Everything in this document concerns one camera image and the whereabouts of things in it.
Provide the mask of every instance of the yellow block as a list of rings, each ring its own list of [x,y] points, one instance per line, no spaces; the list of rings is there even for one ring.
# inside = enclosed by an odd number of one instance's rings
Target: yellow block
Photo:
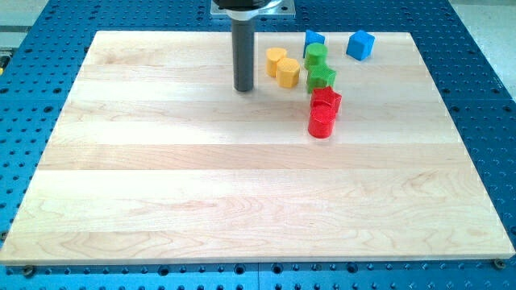
[[[284,48],[269,48],[267,50],[267,74],[271,77],[276,76],[277,62],[282,58],[287,57],[287,50]]]
[[[293,88],[299,82],[300,65],[297,60],[283,58],[277,62],[276,80],[283,88]]]

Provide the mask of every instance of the green block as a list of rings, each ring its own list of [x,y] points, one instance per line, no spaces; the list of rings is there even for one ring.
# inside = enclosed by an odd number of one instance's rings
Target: green block
[[[325,64],[310,66],[310,69],[308,70],[308,78],[306,79],[306,88],[308,93],[312,93],[316,88],[333,86],[335,83],[335,77],[337,77],[337,72],[328,68]]]
[[[328,48],[322,43],[312,43],[306,47],[305,68],[308,69],[312,65],[320,65],[326,63]]]

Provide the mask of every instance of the blue optical breadboard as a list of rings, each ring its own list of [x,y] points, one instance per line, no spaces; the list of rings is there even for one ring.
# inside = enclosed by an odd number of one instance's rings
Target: blue optical breadboard
[[[445,0],[297,0],[258,31],[408,31],[493,204],[516,241],[516,105]],[[99,30],[229,31],[207,0],[50,0],[0,76],[0,232],[5,238]],[[516,259],[410,263],[0,266],[0,289],[516,289]]]

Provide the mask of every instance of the wooden board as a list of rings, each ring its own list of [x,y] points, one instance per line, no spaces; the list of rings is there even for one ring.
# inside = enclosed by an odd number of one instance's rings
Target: wooden board
[[[327,33],[343,94],[334,134],[307,133],[256,35],[256,89],[232,88],[228,33],[101,31],[2,248],[6,264],[487,259],[513,255],[409,34],[373,56]]]

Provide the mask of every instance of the blue block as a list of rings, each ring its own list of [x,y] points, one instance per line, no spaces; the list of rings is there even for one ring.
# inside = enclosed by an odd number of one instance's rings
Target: blue block
[[[306,47],[311,44],[324,44],[325,37],[324,35],[320,35],[319,33],[312,31],[310,29],[306,30],[305,33],[305,47],[303,48],[303,58],[305,58]]]
[[[374,36],[362,30],[357,31],[349,37],[346,54],[363,60],[371,54],[373,44]]]

